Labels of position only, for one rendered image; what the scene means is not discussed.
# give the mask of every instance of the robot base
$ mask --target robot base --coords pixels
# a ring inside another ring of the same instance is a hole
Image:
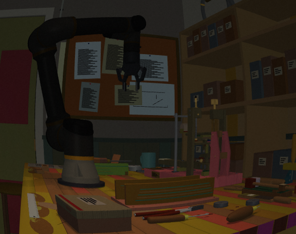
[[[99,181],[97,184],[78,184],[78,183],[71,183],[62,180],[62,178],[57,179],[59,184],[66,185],[66,186],[71,186],[71,187],[78,187],[78,188],[100,188],[105,186],[104,181]]]

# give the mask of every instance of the workbench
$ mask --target workbench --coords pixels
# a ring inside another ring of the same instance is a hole
[[[43,174],[30,173],[28,163],[25,163],[21,210],[20,226],[21,234],[37,234],[30,225],[27,193],[36,193],[42,196],[45,202],[56,204],[55,195],[101,195],[109,200],[115,196],[114,181],[116,179],[153,179],[145,177],[143,173],[131,172],[129,175],[100,175],[100,180],[105,182],[103,188],[74,188],[58,184],[57,179],[61,177],[61,169],[49,169]],[[220,198],[220,201],[227,200],[228,207],[214,208],[213,203],[204,204],[204,209],[187,212],[188,215],[204,215],[192,217],[185,221],[172,223],[149,224],[142,217],[132,216],[132,231],[118,232],[119,234],[270,234],[278,233],[296,225],[296,197],[292,197],[291,204],[282,204],[276,202],[260,202],[259,208],[254,211],[254,215],[244,221],[228,223],[226,217],[229,211],[239,209],[245,206],[247,199],[238,198],[241,191],[224,190],[222,187],[214,189],[214,196]],[[177,207],[175,209],[184,209],[188,206]],[[49,209],[49,214],[42,218],[45,224],[41,234],[76,234],[77,232],[67,223],[64,222],[57,214],[57,210]]]

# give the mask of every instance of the ruler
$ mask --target ruler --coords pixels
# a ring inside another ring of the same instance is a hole
[[[28,197],[28,208],[30,218],[40,218],[39,212],[37,211],[37,202],[34,194],[27,194]]]

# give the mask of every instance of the bookshelf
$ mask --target bookshelf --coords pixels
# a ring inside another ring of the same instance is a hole
[[[239,38],[192,57],[187,56],[186,38],[202,25],[210,25],[229,15],[237,20]],[[296,132],[296,93],[252,100],[249,63],[265,56],[284,56],[296,48],[296,0],[242,0],[180,32],[182,59],[183,115],[190,107],[190,93],[203,84],[226,81],[225,70],[235,67],[243,80],[244,101],[217,105],[227,115],[244,116],[243,177],[252,176],[254,153],[291,148],[285,135]],[[209,112],[202,108],[199,132],[209,132]],[[182,139],[182,159],[187,156],[187,137]]]

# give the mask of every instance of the wooden stool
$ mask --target wooden stool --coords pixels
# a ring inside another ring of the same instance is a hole
[[[11,234],[10,221],[8,217],[7,195],[21,196],[21,191],[22,191],[22,184],[0,182],[0,193],[2,195],[3,222],[4,222],[5,234]]]

